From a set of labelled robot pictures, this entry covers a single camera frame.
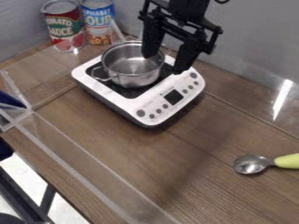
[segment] gray wall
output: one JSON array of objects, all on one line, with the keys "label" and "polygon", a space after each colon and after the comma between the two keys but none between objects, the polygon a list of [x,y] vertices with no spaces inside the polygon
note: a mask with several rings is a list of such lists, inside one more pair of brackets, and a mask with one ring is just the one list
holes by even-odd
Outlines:
[{"label": "gray wall", "polygon": [[[0,60],[48,39],[40,8],[46,0],[1,1]],[[143,0],[114,0],[116,20],[124,32],[137,35],[136,19]],[[207,18],[221,25],[224,34],[211,56],[200,59],[267,85],[277,75],[299,82],[299,1],[231,0],[217,5],[211,0]],[[171,38],[167,44],[176,49]]]}]

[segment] digital display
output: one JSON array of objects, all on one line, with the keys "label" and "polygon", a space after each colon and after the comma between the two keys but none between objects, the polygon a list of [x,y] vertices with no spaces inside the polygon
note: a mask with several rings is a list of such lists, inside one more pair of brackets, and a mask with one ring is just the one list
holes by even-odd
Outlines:
[{"label": "digital display", "polygon": [[175,105],[181,99],[183,99],[183,96],[181,94],[173,90],[165,97],[164,99],[172,104]]}]

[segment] pot rim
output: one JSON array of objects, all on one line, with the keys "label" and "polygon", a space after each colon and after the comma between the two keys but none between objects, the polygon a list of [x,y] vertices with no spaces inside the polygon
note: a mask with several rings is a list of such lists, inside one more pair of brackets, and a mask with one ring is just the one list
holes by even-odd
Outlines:
[{"label": "pot rim", "polygon": [[108,66],[106,66],[106,64],[105,64],[105,61],[104,61],[104,58],[106,57],[108,53],[109,53],[114,48],[117,48],[117,47],[120,47],[120,46],[126,46],[126,45],[129,45],[129,44],[136,44],[136,45],[140,46],[140,45],[143,44],[143,42],[141,42],[141,41],[137,41],[137,40],[129,40],[129,41],[126,41],[126,42],[122,42],[122,43],[120,43],[120,44],[116,44],[116,45],[110,46],[110,47],[104,51],[104,53],[102,53],[102,55],[101,55],[101,63],[102,63],[104,68],[105,68],[109,72],[114,73],[116,75],[121,75],[121,76],[126,76],[126,77],[140,77],[140,76],[144,76],[144,75],[147,75],[147,74],[151,74],[151,73],[152,73],[153,71],[156,71],[156,70],[160,70],[161,67],[163,67],[163,65],[164,65],[164,53],[163,53],[160,50],[159,50],[159,54],[161,55],[161,65],[160,65],[155,70],[152,70],[152,71],[149,71],[149,72],[147,72],[147,73],[139,73],[139,74],[118,73],[118,72],[113,71],[110,68],[108,68]]}]

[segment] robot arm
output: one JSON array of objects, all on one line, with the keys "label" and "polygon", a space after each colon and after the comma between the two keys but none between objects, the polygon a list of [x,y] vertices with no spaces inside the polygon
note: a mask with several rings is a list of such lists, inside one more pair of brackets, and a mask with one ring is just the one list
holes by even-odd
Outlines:
[{"label": "robot arm", "polygon": [[[215,0],[224,4],[229,0]],[[165,33],[179,39],[180,46],[172,71],[180,74],[188,70],[200,53],[211,54],[223,30],[205,17],[211,0],[145,0],[139,18],[144,21],[143,55],[149,58],[157,54]],[[149,5],[156,8],[149,12]],[[183,29],[189,26],[193,32]]]}]

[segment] stainless steel pot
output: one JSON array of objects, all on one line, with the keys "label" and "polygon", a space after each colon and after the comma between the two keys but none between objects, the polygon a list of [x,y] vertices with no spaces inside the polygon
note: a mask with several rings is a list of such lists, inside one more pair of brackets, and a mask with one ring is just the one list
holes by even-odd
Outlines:
[{"label": "stainless steel pot", "polygon": [[101,63],[106,78],[98,77],[92,70],[90,76],[96,80],[112,81],[124,88],[140,88],[157,80],[164,54],[159,52],[152,58],[145,59],[141,54],[141,42],[128,41],[113,45],[104,52]]}]

